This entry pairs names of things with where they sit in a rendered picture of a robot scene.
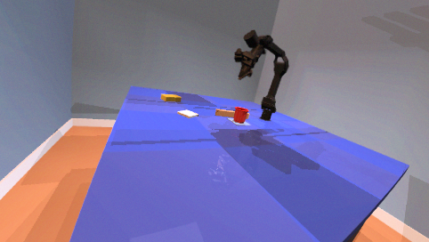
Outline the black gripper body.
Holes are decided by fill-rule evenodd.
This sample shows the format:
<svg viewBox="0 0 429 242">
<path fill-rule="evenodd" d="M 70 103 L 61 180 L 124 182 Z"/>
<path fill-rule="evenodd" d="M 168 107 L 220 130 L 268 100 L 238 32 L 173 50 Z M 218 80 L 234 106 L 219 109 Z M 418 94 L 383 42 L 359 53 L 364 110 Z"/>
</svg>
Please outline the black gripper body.
<svg viewBox="0 0 429 242">
<path fill-rule="evenodd" d="M 245 58 L 245 62 L 246 62 L 247 64 L 251 65 L 251 66 L 252 66 L 252 68 L 251 68 L 251 69 L 253 69 L 253 68 L 254 68 L 254 65 L 258 62 L 258 59 L 259 59 L 260 55 L 259 55 L 259 53 L 258 53 L 258 52 L 256 52 L 256 51 L 250 51 L 250 52 L 248 52 L 248 51 L 244 51 L 244 52 L 242 53 L 242 58 L 244 58 L 244 57 L 246 57 L 246 58 Z M 248 75 L 249 77 L 251 77 L 251 76 L 253 75 L 252 70 L 250 70 L 250 71 L 251 71 L 251 74 L 250 74 L 250 75 Z"/>
</svg>

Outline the red cup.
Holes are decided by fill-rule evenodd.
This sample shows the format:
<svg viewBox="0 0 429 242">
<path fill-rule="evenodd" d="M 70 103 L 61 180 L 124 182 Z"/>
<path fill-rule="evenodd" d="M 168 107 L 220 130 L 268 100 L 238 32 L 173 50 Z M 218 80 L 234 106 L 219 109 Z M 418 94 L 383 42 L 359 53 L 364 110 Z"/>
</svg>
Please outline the red cup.
<svg viewBox="0 0 429 242">
<path fill-rule="evenodd" d="M 240 107 L 236 107 L 235 108 L 235 114 L 234 114 L 234 121 L 243 124 L 244 122 L 246 122 L 246 118 L 247 118 L 247 112 L 249 111 L 248 109 L 244 109 L 244 108 L 240 108 Z"/>
</svg>

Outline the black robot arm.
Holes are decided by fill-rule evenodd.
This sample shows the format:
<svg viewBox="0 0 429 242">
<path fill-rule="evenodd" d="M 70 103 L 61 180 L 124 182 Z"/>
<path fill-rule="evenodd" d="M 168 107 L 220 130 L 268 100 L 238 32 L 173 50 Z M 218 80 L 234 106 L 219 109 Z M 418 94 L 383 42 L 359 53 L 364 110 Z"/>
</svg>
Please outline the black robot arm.
<svg viewBox="0 0 429 242">
<path fill-rule="evenodd" d="M 275 76 L 271 82 L 271 87 L 268 94 L 261 101 L 261 109 L 263 112 L 261 114 L 261 119 L 264 121 L 271 121 L 272 113 L 276 112 L 275 107 L 275 95 L 279 88 L 279 82 L 283 75 L 287 73 L 288 70 L 288 59 L 285 55 L 285 51 L 281 50 L 275 43 L 270 35 L 267 36 L 258 36 L 254 30 L 244 35 L 244 40 L 248 47 L 252 47 L 251 51 L 256 51 L 261 56 L 262 53 L 266 53 L 265 49 L 275 55 L 273 61 Z M 265 49 L 264 49 L 265 48 Z M 278 61 L 278 57 L 282 58 L 282 61 Z M 245 61 L 245 58 L 242 58 L 242 52 L 240 48 L 235 52 L 235 61 L 241 62 Z"/>
</svg>

